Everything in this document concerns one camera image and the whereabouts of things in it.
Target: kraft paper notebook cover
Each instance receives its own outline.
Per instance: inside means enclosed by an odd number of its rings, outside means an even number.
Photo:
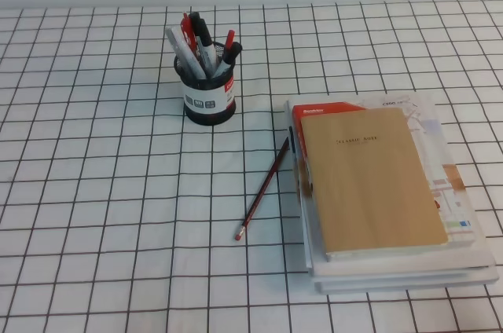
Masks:
[[[448,238],[400,108],[302,118],[327,253]]]

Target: stack of books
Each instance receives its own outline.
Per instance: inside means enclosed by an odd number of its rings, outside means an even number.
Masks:
[[[299,95],[285,114],[321,293],[498,279],[428,95]]]

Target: pencil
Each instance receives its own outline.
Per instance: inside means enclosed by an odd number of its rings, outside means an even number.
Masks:
[[[257,193],[257,196],[253,200],[253,203],[251,204],[250,210],[246,213],[243,223],[241,224],[239,230],[237,231],[237,234],[235,235],[234,239],[236,241],[241,240],[241,237],[244,234],[244,231],[246,231],[246,228],[248,227],[248,224],[250,223],[250,220],[253,217],[253,214],[255,213],[255,210],[257,210],[257,207],[259,206],[260,200],[264,196],[264,193],[266,192],[267,186],[270,183],[271,178],[273,178],[274,174],[277,172],[278,168],[281,165],[281,161],[285,157],[286,152],[288,151],[288,137],[286,137],[285,142],[281,146],[281,150],[276,156],[276,159],[274,160],[274,163],[272,167],[269,170],[269,173],[267,174],[266,179],[264,180],[262,186],[260,187],[259,192]]]

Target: pen holder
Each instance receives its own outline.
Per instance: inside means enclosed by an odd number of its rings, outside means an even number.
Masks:
[[[224,45],[214,42],[218,60],[222,61]],[[234,100],[234,66],[222,75],[210,79],[195,79],[188,76],[178,57],[174,69],[182,80],[184,110],[187,117],[200,125],[212,126],[224,123],[236,111]]]

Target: red pen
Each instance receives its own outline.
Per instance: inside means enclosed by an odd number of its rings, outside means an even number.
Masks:
[[[230,46],[233,44],[235,32],[231,29],[227,34],[226,47],[225,49],[229,50]]]
[[[185,37],[187,44],[189,44],[189,48],[192,50],[192,53],[196,55],[196,36],[194,35],[194,30],[192,28],[190,18],[186,13],[183,13],[183,19],[180,23],[180,27],[182,27],[183,37]]]

